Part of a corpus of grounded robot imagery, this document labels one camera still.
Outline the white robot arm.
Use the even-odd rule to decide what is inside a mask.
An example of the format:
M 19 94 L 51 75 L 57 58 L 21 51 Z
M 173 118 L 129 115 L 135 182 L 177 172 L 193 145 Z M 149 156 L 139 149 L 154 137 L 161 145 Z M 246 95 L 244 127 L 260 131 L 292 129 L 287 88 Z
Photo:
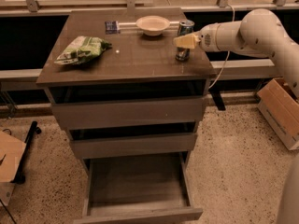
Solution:
M 299 97 L 299 45 L 270 10 L 255 9 L 241 21 L 209 24 L 198 32 L 174 39 L 178 48 L 199 46 L 208 52 L 231 51 L 252 57 L 267 57 Z M 295 157 L 282 192 L 276 224 L 299 224 L 299 156 Z

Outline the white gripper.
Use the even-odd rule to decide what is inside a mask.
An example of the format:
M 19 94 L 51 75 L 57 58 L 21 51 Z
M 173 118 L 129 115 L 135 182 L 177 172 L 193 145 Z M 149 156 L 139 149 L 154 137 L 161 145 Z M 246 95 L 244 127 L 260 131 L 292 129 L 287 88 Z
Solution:
M 216 43 L 218 24 L 213 23 L 204 26 L 197 34 L 187 34 L 176 37 L 173 42 L 178 48 L 195 49 L 199 44 L 206 52 L 217 52 L 219 49 Z

